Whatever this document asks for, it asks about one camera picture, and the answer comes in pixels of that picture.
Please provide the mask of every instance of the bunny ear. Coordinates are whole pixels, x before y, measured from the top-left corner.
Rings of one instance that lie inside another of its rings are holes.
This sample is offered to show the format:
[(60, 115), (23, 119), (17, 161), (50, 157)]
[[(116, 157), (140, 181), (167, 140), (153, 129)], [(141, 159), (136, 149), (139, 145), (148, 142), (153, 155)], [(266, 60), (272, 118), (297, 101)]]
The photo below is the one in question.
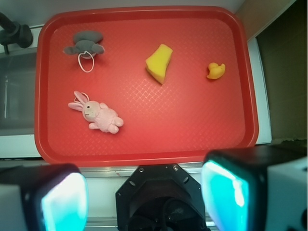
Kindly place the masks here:
[(74, 91), (74, 95), (80, 101), (81, 104), (85, 104), (86, 102), (90, 101), (89, 97), (85, 93), (80, 93), (79, 91)]
[(81, 103), (69, 103), (68, 107), (70, 107), (74, 110), (77, 110), (77, 111), (81, 111), (81, 112), (82, 112), (82, 108), (83, 108)]

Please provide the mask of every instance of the gray wall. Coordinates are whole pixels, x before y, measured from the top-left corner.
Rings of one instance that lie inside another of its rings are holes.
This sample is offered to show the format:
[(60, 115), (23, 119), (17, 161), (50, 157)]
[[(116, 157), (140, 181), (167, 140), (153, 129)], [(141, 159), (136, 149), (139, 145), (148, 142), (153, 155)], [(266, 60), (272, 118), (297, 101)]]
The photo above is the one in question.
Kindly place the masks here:
[(46, 23), (58, 13), (132, 6), (220, 6), (235, 13), (244, 0), (0, 0), (0, 12), (29, 26)]
[(307, 0), (258, 37), (273, 140), (307, 139)]

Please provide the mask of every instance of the black metal bracket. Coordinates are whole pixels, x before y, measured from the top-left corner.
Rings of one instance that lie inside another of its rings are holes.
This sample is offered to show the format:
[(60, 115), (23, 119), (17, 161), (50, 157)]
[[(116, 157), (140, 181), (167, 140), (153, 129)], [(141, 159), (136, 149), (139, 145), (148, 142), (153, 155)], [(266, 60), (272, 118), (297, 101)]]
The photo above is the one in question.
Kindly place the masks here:
[(206, 231), (200, 184), (177, 164), (139, 166), (115, 194), (120, 231)]

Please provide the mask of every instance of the elephant ear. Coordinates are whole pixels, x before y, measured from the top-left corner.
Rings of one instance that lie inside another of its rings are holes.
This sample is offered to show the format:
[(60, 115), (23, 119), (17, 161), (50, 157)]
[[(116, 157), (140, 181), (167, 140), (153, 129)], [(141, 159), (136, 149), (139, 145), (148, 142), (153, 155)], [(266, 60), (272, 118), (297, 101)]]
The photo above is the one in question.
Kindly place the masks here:
[(65, 47), (63, 52), (68, 55), (73, 55), (80, 53), (80, 50), (76, 47)]
[(105, 49), (103, 46), (99, 45), (99, 44), (94, 44), (91, 48), (91, 50), (94, 52), (94, 53), (97, 53), (97, 54), (103, 54), (105, 52)]

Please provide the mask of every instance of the bunny face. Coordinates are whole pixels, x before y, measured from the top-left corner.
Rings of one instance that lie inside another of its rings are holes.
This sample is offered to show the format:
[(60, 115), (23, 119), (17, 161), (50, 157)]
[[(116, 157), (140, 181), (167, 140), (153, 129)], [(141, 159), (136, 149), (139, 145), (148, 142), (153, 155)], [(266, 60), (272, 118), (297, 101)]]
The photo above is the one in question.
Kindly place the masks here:
[(85, 120), (93, 122), (100, 111), (100, 104), (96, 101), (89, 101), (83, 105), (82, 114)]

